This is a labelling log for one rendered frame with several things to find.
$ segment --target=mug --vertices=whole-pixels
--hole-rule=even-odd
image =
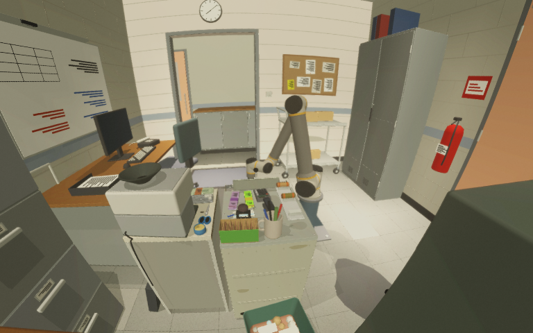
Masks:
[[[283,214],[280,214],[280,217],[277,221],[270,221],[268,219],[260,219],[259,224],[263,223],[263,228],[259,227],[260,231],[264,231],[264,236],[270,239],[276,239],[281,236],[281,229],[283,226]]]

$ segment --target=telephone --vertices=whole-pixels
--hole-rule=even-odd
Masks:
[[[159,142],[160,142],[159,139],[150,139],[149,137],[145,137],[143,139],[140,139],[136,143],[141,148],[141,147],[146,147],[146,146],[155,146]]]

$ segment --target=wall clock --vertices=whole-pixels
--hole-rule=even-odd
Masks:
[[[217,0],[205,0],[200,5],[200,16],[207,23],[213,23],[220,19],[222,16],[222,7]]]

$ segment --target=fire extinguisher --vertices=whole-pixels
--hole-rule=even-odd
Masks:
[[[437,154],[431,166],[431,169],[440,173],[447,173],[450,170],[450,165],[452,165],[453,158],[464,134],[464,129],[459,125],[459,122],[463,119],[455,117],[453,120],[455,121],[446,127],[444,131],[441,143],[437,146]]]

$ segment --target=wall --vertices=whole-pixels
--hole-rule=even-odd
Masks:
[[[310,110],[332,110],[348,123],[359,45],[368,40],[372,3],[360,0],[221,1],[222,17],[204,22],[201,1],[124,0],[133,69],[146,134],[172,138],[176,123],[165,33],[208,29],[259,30],[260,155],[266,158],[278,136],[276,107],[281,94],[282,55],[340,58],[337,95],[309,96]],[[325,137],[326,130],[310,135]],[[328,150],[339,154],[342,130],[332,130]],[[317,142],[322,147],[325,142]]]
[[[173,38],[187,49],[192,109],[255,105],[255,47],[251,35]]]
[[[98,46],[112,108],[128,109],[134,140],[146,136],[120,0],[4,0],[0,13],[81,37]],[[30,171],[51,163],[59,180],[63,180],[101,156],[103,150],[95,132],[24,161]],[[46,169],[32,174],[40,191],[55,184]]]
[[[483,137],[476,143],[455,189],[533,180],[532,23],[530,10],[483,125]]]
[[[376,0],[372,17],[392,8],[419,12],[420,28],[449,36],[448,46],[411,174],[404,193],[436,214],[451,190],[480,127],[507,56],[525,0]],[[484,101],[461,98],[468,76],[493,76]],[[462,117],[464,138],[447,173],[431,169],[435,149],[453,117]]]

